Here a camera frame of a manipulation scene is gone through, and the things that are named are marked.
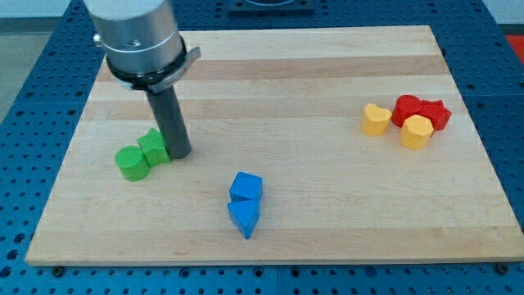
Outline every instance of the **metal cylinder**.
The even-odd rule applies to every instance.
[[[164,136],[165,146],[171,159],[181,159],[191,152],[191,144],[183,123],[182,112],[173,87],[160,93],[147,93],[158,128]]]
[[[117,70],[148,74],[164,69],[183,50],[170,0],[84,0],[98,42]]]

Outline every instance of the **red star block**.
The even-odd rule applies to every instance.
[[[414,95],[403,95],[396,100],[391,122],[402,127],[410,116],[417,115],[422,110],[422,102]]]
[[[435,131],[441,131],[448,124],[451,111],[444,107],[444,103],[441,100],[436,102],[422,100],[422,110],[419,115],[431,120]]]

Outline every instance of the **yellow hexagon block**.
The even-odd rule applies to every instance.
[[[360,126],[367,136],[378,136],[384,134],[390,124],[391,111],[380,108],[376,104],[369,103],[364,108],[364,115]]]
[[[406,119],[402,125],[400,142],[403,146],[417,151],[427,146],[432,134],[433,124],[431,120],[423,116],[414,115]]]

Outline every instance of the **green cylinder block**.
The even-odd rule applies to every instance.
[[[124,147],[116,153],[116,165],[128,181],[139,181],[149,173],[149,164],[140,147]]]

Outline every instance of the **toy block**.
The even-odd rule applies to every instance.
[[[139,181],[149,173],[149,164],[140,147],[128,146],[120,149],[116,153],[115,162],[128,181]]]
[[[391,122],[402,127],[402,124],[410,116],[417,115],[422,110],[422,102],[414,95],[402,95],[397,98]]]
[[[429,143],[433,134],[433,124],[423,116],[410,116],[402,125],[400,141],[406,148],[417,151]]]
[[[378,136],[386,132],[387,126],[390,124],[390,118],[390,110],[369,103],[364,108],[360,126],[367,136]]]
[[[237,173],[229,189],[229,196],[232,202],[258,200],[263,193],[262,178],[242,171]]]
[[[237,226],[244,238],[249,239],[260,218],[259,200],[230,202],[228,204],[228,211],[229,219]]]
[[[441,131],[448,124],[451,111],[444,107],[444,103],[441,100],[436,102],[422,100],[422,110],[419,115],[431,120],[435,131]]]
[[[137,140],[142,149],[149,166],[153,167],[160,163],[170,163],[171,159],[165,150],[165,142],[162,134],[151,128],[149,132]]]

